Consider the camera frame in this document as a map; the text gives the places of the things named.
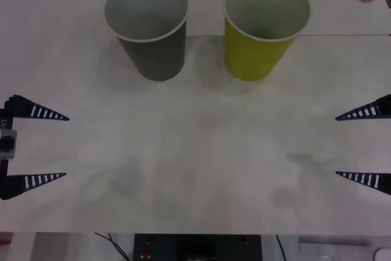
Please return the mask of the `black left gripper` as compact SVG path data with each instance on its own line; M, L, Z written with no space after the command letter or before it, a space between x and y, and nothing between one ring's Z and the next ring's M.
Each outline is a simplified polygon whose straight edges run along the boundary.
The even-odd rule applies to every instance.
M50 108L34 103L20 95L13 95L1 108L1 200L9 200L32 189L53 182L66 173L7 175L9 160L14 157L13 117L69 121Z

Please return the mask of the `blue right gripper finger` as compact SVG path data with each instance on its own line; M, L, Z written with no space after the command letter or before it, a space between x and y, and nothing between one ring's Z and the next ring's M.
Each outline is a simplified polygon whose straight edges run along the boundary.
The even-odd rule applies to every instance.
M388 94L369 104L352 109L340 116L336 121L360 120L360 119L389 119L390 118L390 97Z
M390 173L358 173L336 171L337 175L347 178L352 182L370 187L384 194L391 195L391 174Z

